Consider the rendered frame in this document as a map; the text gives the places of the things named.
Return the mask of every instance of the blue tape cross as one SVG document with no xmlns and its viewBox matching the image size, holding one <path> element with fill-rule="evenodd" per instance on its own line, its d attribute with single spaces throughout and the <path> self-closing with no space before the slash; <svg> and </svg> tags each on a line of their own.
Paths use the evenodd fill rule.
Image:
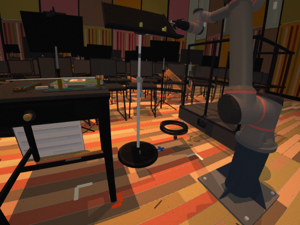
<svg viewBox="0 0 300 225">
<path fill-rule="evenodd" d="M 165 149 L 165 148 L 161 148 L 161 147 L 159 146 L 157 150 L 164 151 L 163 149 Z"/>
</svg>

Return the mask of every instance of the colorful striped floor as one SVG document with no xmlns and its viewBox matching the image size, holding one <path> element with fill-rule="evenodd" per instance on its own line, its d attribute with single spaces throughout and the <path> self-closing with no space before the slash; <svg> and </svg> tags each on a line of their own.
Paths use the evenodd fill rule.
<svg viewBox="0 0 300 225">
<path fill-rule="evenodd" d="M 218 101 L 219 89 L 214 102 Z M 196 98 L 204 102 L 203 96 Z M 188 133 L 174 140 L 159 129 L 161 121 L 180 120 L 180 94 L 171 93 L 168 105 L 158 108 L 154 118 L 150 96 L 141 99 L 140 141 L 152 143 L 157 161 L 143 169 L 128 168 L 118 160 L 118 149 L 136 141 L 136 92 L 131 104 L 132 118 L 125 121 L 111 105 L 111 134 L 114 174 L 121 206 L 112 208 L 104 159 L 21 173 L 1 210 L 11 225 L 240 225 L 237 219 L 197 180 L 231 162 L 233 151 L 188 124 Z M 300 221 L 300 103 L 285 99 L 276 127 L 278 149 L 269 155 L 260 181 L 280 197 L 256 225 L 296 225 Z M 42 158 L 101 151 L 99 127 L 83 129 L 86 151 Z M 14 137 L 0 138 L 0 190 L 22 158 Z M 74 201 L 75 187 L 79 189 Z"/>
</svg>

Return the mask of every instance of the wooden desk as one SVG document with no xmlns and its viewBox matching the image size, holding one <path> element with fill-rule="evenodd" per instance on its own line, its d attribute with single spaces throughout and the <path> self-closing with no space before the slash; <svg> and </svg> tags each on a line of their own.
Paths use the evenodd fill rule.
<svg viewBox="0 0 300 225">
<path fill-rule="evenodd" d="M 55 80 L 43 80 L 41 82 L 42 86 L 46 86 L 54 81 Z M 30 146 L 8 182 L 1 190 L 0 206 L 4 202 L 19 174 L 22 172 L 83 162 L 96 158 L 105 159 L 110 198 L 112 202 L 117 201 L 109 113 L 110 92 L 106 89 L 44 93 L 44 90 L 33 89 L 28 92 L 13 93 L 12 89 L 14 87 L 26 83 L 28 83 L 28 81 L 15 81 L 0 86 L 0 128 L 24 127 Z M 25 121 L 23 119 L 23 115 L 27 114 L 28 111 L 34 112 L 35 114 L 35 118 L 33 116 L 31 121 Z M 66 161 L 66 159 L 48 163 L 47 161 L 43 161 L 36 163 L 36 165 L 25 166 L 31 154 L 35 162 L 40 161 L 31 126 L 88 120 L 91 118 L 99 119 L 99 135 L 103 153 L 82 156 L 81 159 L 73 161 Z M 9 224 L 1 210 L 0 224 Z"/>
</svg>

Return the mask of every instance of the drawer knob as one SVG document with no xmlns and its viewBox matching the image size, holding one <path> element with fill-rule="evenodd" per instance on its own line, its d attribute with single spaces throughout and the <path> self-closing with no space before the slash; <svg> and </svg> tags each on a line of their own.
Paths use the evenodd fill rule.
<svg viewBox="0 0 300 225">
<path fill-rule="evenodd" d="M 31 113 L 23 115 L 23 120 L 30 121 L 31 119 L 32 119 L 32 114 Z"/>
</svg>

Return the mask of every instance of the table top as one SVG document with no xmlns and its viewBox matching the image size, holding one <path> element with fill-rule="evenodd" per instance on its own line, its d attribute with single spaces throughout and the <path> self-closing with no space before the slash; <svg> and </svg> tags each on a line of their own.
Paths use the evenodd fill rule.
<svg viewBox="0 0 300 225">
<path fill-rule="evenodd" d="M 49 86 L 56 80 L 42 80 L 42 86 Z M 0 104 L 3 103 L 21 103 L 43 100 L 59 100 L 59 99 L 80 99 L 95 97 L 110 97 L 110 92 L 106 90 L 82 90 L 82 91 L 66 91 L 66 92 L 50 92 L 44 93 L 44 90 L 29 90 L 27 92 L 14 93 L 13 88 L 29 83 L 29 81 L 14 81 L 0 85 Z"/>
</svg>

